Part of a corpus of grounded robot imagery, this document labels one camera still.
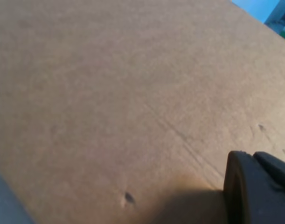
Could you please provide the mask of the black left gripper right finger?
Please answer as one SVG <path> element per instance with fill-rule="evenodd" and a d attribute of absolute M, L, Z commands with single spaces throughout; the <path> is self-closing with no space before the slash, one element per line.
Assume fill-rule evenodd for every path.
<path fill-rule="evenodd" d="M 285 162 L 266 152 L 255 152 L 253 157 L 269 176 L 285 189 Z"/>

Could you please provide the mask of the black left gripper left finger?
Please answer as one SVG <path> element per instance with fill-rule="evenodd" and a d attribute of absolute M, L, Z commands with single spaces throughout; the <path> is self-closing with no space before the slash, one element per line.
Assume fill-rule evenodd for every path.
<path fill-rule="evenodd" d="M 285 189 L 253 155 L 229 152 L 223 195 L 230 224 L 285 224 Z"/>

